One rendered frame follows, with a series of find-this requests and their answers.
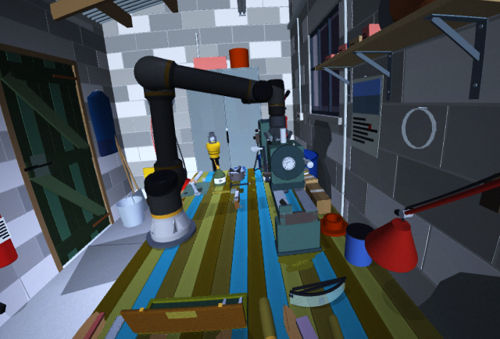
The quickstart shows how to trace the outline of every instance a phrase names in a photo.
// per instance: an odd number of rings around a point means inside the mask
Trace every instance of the blue cylinder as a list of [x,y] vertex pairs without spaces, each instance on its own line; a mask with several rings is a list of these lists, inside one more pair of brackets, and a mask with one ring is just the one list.
[[312,150],[304,149],[304,157],[314,163],[312,169],[309,169],[309,173],[314,177],[318,177],[318,153],[313,152]]
[[352,223],[345,231],[345,259],[354,266],[369,266],[372,259],[366,251],[365,239],[373,228],[364,223]]
[[115,142],[115,123],[108,96],[102,91],[93,91],[87,100],[99,154],[101,157],[106,157],[118,152]]

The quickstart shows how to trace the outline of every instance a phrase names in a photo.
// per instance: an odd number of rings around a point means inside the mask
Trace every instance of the red block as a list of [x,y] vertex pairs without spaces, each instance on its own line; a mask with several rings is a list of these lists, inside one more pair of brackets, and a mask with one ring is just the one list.
[[227,68],[225,56],[214,56],[211,58],[194,58],[195,68],[199,70],[223,70]]
[[379,24],[368,24],[366,27],[362,29],[362,39],[368,38],[369,36],[373,36],[376,32],[380,32]]

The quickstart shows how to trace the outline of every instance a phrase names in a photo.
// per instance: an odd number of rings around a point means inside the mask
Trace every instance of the circular ring on wall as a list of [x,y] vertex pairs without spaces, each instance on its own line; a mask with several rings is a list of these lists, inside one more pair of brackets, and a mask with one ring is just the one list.
[[[430,123],[432,124],[432,132],[430,133],[429,140],[427,140],[427,142],[423,146],[413,145],[411,142],[409,142],[408,137],[406,136],[406,122],[408,121],[409,116],[412,115],[412,113],[415,112],[416,110],[422,110],[423,112],[425,112],[427,114],[427,116],[429,116]],[[401,125],[401,133],[403,135],[403,139],[405,140],[405,143],[410,148],[413,148],[413,149],[424,149],[427,146],[429,146],[430,143],[434,140],[434,136],[436,136],[437,129],[438,129],[438,127],[436,126],[436,119],[434,118],[434,115],[432,115],[432,113],[429,110],[427,110],[427,108],[425,108],[425,107],[417,107],[416,109],[409,110],[406,113],[405,118],[403,119],[403,124]]]

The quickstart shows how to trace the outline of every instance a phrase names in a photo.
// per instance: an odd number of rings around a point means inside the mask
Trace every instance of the wooden shelf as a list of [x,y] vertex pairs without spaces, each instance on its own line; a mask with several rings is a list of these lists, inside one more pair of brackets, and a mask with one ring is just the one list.
[[[355,66],[363,63],[353,52],[357,51],[391,51],[417,44],[436,37],[442,32],[424,17],[431,14],[460,15],[475,17],[492,17],[500,14],[500,0],[437,0],[407,17],[384,28],[373,36],[368,37],[346,51],[337,54],[315,67],[321,70],[324,67]],[[470,23],[450,22],[453,29]],[[375,58],[381,54],[370,54]]]

